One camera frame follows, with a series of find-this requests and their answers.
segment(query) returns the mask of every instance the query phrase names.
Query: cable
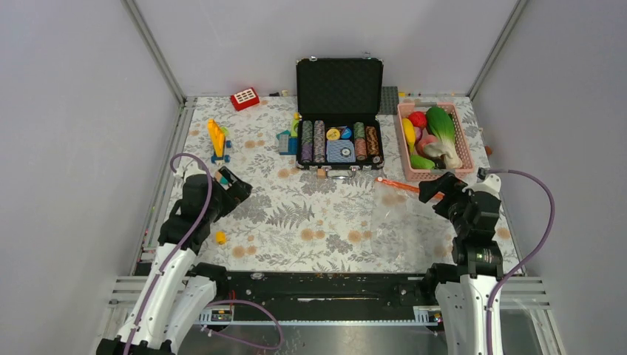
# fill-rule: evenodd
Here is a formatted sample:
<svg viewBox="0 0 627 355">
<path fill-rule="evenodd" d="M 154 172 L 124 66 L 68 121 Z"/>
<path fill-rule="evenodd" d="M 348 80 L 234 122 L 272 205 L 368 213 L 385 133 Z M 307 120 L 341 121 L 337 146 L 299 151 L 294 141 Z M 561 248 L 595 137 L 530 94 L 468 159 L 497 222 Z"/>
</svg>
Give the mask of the cable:
<svg viewBox="0 0 627 355">
<path fill-rule="evenodd" d="M 207 187 L 207 198 L 205 199 L 205 204 L 203 205 L 203 209 L 200 210 L 200 214 L 194 221 L 194 224 L 192 224 L 192 226 L 189 227 L 189 230 L 187 231 L 187 233 L 185 233 L 185 235 L 183 236 L 183 238 L 181 238 L 181 240 L 178 242 L 175 248 L 172 249 L 172 251 L 170 251 L 166 259 L 161 263 L 161 267 L 159 268 L 159 273 L 155 274 L 155 277 L 152 279 L 152 282 L 150 282 L 150 286 L 148 287 L 148 290 L 146 291 L 146 296 L 144 296 L 143 300 L 141 301 L 141 305 L 138 309 L 138 313 L 135 317 L 135 321 L 133 322 L 135 327 L 139 326 L 139 322 L 141 321 L 141 316 L 143 315 L 143 312 L 146 309 L 148 300 L 150 296 L 152 295 L 152 292 L 155 289 L 155 286 L 157 285 L 157 281 L 159 280 L 159 277 L 163 274 L 164 270 L 166 269 L 166 266 L 168 265 L 170 260 L 173 258 L 173 256 L 177 253 L 177 251 L 180 250 L 181 246 L 189 239 L 189 236 L 191 236 L 194 230 L 198 227 L 198 225 L 200 224 L 200 221 L 205 216 L 205 212 L 207 212 L 207 208 L 209 207 L 209 201 L 211 200 L 211 189 L 213 187 L 213 183 L 211 181 L 211 173 L 209 172 L 209 168 L 207 167 L 207 164 L 205 164 L 205 162 L 202 161 L 196 155 L 189 154 L 189 153 L 179 153 L 179 154 L 174 155 L 170 159 L 170 169 L 173 172 L 176 172 L 176 168 L 174 167 L 174 161 L 177 158 L 181 158 L 181 157 L 188 157 L 188 158 L 194 159 L 195 161 L 198 162 L 198 164 L 200 165 L 200 168 L 207 172 L 207 181 L 209 182 L 209 186 Z M 133 337 L 135 336 L 135 332 L 136 332 L 136 328 L 131 329 L 129 333 L 129 338 L 126 340 L 126 345 L 124 346 L 123 355 L 129 355 L 129 351 L 131 350 L 131 343 L 132 343 Z"/>
<path fill-rule="evenodd" d="M 259 348 L 259 349 L 263 349 L 263 350 L 277 350 L 279 348 L 281 348 L 281 346 L 283 346 L 283 343 L 285 341 L 285 338 L 283 336 L 283 329 L 281 328 L 281 325 L 279 324 L 279 321 L 277 320 L 277 318 L 274 318 L 274 316 L 272 315 L 272 313 L 270 313 L 270 311 L 268 311 L 267 309 L 263 308 L 261 305 L 256 304 L 255 302 L 250 302 L 250 301 L 245 301 L 245 300 L 224 300 L 224 301 L 216 301 L 216 302 L 211 302 L 207 305 L 207 307 L 211 307 L 213 305 L 228 305 L 230 303 L 239 303 L 241 305 L 251 305 L 253 307 L 255 307 L 256 309 L 260 310 L 261 312 L 265 313 L 265 315 L 267 315 L 268 317 L 270 317 L 270 319 L 272 320 L 272 322 L 274 322 L 275 325 L 277 325 L 277 330 L 279 331 L 279 344 L 275 345 L 275 346 L 267 346 L 267 345 L 261 345 L 261 344 L 256 344 L 254 342 L 249 342 L 247 340 L 244 339 L 240 339 L 240 338 L 236 338 L 236 337 L 232 337 L 230 335 L 227 334 L 222 334 L 219 332 L 214 332 L 209 330 L 209 336 L 215 334 L 218 335 L 219 337 L 225 338 L 225 339 L 229 339 L 229 340 L 234 340 L 235 342 L 240 342 L 242 344 L 246 344 L 248 346 L 252 346 L 254 348 Z"/>
<path fill-rule="evenodd" d="M 542 235 L 542 238 L 540 239 L 540 242 L 538 243 L 538 245 L 532 250 L 532 252 L 529 253 L 529 255 L 527 255 L 524 259 L 522 259 L 516 266 L 514 266 L 512 270 L 510 270 L 505 276 L 503 276 L 503 279 L 501 279 L 501 281 L 499 281 L 496 284 L 496 286 L 490 293 L 490 296 L 488 297 L 488 304 L 486 308 L 486 328 L 487 328 L 486 338 L 487 338 L 488 355 L 493 355 L 494 353 L 492 352 L 492 305 L 494 305 L 494 299 L 496 298 L 496 294 L 498 290 L 500 290 L 501 287 L 503 287 L 503 284 L 507 282 L 507 280 L 509 280 L 509 278 L 512 277 L 516 273 L 516 271 L 522 268 L 523 265 L 529 262 L 529 260 L 531 260 L 531 258 L 534 257 L 540 251 L 540 249 L 542 249 L 542 247 L 544 246 L 544 243 L 546 243 L 546 240 L 549 237 L 549 233 L 551 232 L 551 228 L 553 227 L 553 220 L 555 219 L 555 200 L 553 199 L 553 194 L 551 193 L 551 190 L 549 190 L 549 187 L 547 187 L 537 177 L 531 174 L 527 174 L 526 172 L 521 172 L 518 170 L 508 170 L 508 169 L 488 169 L 487 173 L 488 174 L 515 174 L 515 175 L 524 176 L 525 178 L 529 178 L 533 180 L 538 185 L 540 185 L 542 190 L 546 192 L 546 196 L 549 197 L 549 203 L 551 206 L 551 212 L 549 214 L 549 223 L 546 225 L 546 230 L 544 231 L 544 234 Z"/>
</svg>

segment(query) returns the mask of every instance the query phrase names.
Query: poker chip stack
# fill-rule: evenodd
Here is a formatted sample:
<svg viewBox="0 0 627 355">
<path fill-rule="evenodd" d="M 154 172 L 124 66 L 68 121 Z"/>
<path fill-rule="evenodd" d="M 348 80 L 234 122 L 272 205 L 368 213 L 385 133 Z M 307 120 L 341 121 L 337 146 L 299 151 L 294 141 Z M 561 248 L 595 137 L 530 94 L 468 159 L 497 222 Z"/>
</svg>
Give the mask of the poker chip stack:
<svg viewBox="0 0 627 355">
<path fill-rule="evenodd" d="M 302 150 L 300 160 L 302 163 L 311 163 L 314 155 L 314 124 L 311 121 L 302 122 Z"/>
<path fill-rule="evenodd" d="M 353 131 L 355 132 L 355 156 L 357 160 L 366 160 L 366 134 L 363 122 L 356 122 L 353 125 Z"/>
<path fill-rule="evenodd" d="M 376 128 L 368 126 L 366 127 L 366 143 L 367 153 L 372 157 L 373 163 L 381 161 L 379 157 L 379 139 L 376 137 Z"/>
<path fill-rule="evenodd" d="M 313 161 L 325 162 L 325 123 L 316 121 L 313 123 Z"/>
</svg>

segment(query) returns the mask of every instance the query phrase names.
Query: red toy block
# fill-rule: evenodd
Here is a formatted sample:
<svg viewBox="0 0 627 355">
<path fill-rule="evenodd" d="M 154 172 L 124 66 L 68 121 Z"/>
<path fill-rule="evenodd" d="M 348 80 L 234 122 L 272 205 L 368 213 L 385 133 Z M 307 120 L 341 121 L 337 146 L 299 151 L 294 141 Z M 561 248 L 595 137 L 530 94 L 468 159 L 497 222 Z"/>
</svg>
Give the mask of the red toy block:
<svg viewBox="0 0 627 355">
<path fill-rule="evenodd" d="M 251 107 L 259 103 L 259 96 L 252 87 L 244 91 L 240 91 L 235 95 L 231 95 L 231 102 L 237 111 Z"/>
</svg>

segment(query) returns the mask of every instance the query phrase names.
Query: pink basket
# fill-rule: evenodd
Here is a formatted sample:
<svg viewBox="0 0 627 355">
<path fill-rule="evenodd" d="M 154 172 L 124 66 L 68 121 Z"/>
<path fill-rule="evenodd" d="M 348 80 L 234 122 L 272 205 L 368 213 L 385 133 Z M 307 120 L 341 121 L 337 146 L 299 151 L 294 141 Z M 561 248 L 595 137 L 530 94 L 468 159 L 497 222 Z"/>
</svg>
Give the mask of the pink basket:
<svg viewBox="0 0 627 355">
<path fill-rule="evenodd" d="M 403 133 L 402 119 L 407 118 L 414 111 L 427 111 L 429 107 L 439 106 L 449 114 L 453 114 L 453 124 L 455 125 L 455 151 L 461 159 L 463 166 L 459 169 L 412 169 L 410 165 L 410 152 Z M 461 128 L 461 122 L 457 114 L 457 109 L 453 103 L 402 103 L 399 104 L 399 118 L 394 120 L 396 126 L 396 135 L 399 139 L 399 152 L 401 154 L 401 162 L 403 163 L 403 171 L 405 171 L 405 179 L 407 181 L 429 181 L 435 180 L 442 176 L 445 172 L 452 172 L 457 178 L 462 179 L 466 175 L 475 170 L 470 156 L 470 149 L 464 130 Z"/>
</svg>

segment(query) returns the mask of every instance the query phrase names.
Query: floral tablecloth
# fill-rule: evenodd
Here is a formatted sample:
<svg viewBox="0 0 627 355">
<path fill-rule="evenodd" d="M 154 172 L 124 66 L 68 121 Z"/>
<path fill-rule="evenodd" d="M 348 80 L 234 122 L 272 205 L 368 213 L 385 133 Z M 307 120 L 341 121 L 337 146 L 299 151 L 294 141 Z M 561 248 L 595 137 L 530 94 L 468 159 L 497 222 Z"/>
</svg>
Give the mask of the floral tablecloth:
<svg viewBox="0 0 627 355">
<path fill-rule="evenodd" d="M 488 166 L 469 98 L 421 100 L 454 102 L 475 165 Z M 392 115 L 378 117 L 382 170 L 358 172 L 351 180 L 319 180 L 315 172 L 297 169 L 294 156 L 277 152 L 276 135 L 289 128 L 295 112 L 294 96 L 263 98 L 241 112 L 227 97 L 197 99 L 184 152 L 202 158 L 212 173 L 217 170 L 209 163 L 213 149 L 206 128 L 214 119 L 233 143 L 228 168 L 253 186 L 249 199 L 212 226 L 199 261 L 230 270 L 360 272 L 424 272 L 432 263 L 452 262 L 451 224 L 414 196 L 374 182 L 378 176 L 404 181 Z M 473 183 L 475 175 L 466 180 Z M 176 183 L 168 213 L 180 197 Z M 226 233 L 226 244 L 216 243 L 216 231 Z M 495 240 L 508 271 L 518 257 L 502 212 Z"/>
</svg>

